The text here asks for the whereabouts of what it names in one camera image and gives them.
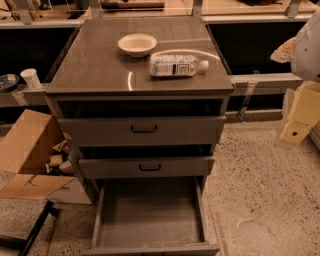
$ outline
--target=gray metal cabinet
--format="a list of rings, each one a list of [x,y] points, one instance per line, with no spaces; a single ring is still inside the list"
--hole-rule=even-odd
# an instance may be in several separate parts
[[[114,46],[130,33],[153,34],[154,51],[182,48],[208,59],[210,69],[192,78],[151,78],[148,56],[135,59]],[[232,91],[197,20],[84,24],[47,90],[76,152],[72,163],[79,178],[100,192],[92,248],[82,255],[216,254],[201,193]]]

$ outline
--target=drawer handle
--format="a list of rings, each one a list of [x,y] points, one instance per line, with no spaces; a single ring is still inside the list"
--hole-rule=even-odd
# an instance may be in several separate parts
[[[153,127],[135,127],[131,125],[131,132],[133,133],[156,133],[158,131],[158,126],[154,125]]]
[[[139,169],[142,172],[156,172],[156,171],[160,171],[161,164],[157,164],[157,165],[150,166],[150,167],[146,167],[146,166],[143,166],[142,164],[139,164]]]

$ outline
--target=cardboard box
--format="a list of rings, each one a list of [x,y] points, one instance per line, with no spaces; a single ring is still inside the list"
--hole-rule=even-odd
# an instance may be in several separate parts
[[[316,146],[320,149],[320,122],[312,128],[309,136],[314,144],[316,144]]]
[[[53,116],[25,110],[0,143],[0,170],[15,174],[0,198],[91,204],[76,177],[46,173],[52,147],[63,140]]]

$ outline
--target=open drawer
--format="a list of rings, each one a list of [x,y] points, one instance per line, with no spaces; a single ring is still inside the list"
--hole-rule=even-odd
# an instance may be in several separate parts
[[[197,178],[105,180],[92,248],[81,255],[207,255]]]

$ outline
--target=terrazzo floor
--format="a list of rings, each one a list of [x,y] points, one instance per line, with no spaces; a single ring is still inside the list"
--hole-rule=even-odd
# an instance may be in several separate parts
[[[225,125],[203,193],[217,256],[320,255],[320,151],[309,138],[291,151],[275,147],[279,125]],[[8,179],[1,172],[0,187]],[[25,238],[44,204],[1,199],[0,234]],[[90,248],[96,206],[55,206],[59,216],[47,218],[29,255],[73,256]],[[12,255],[17,251],[0,248],[0,256]]]

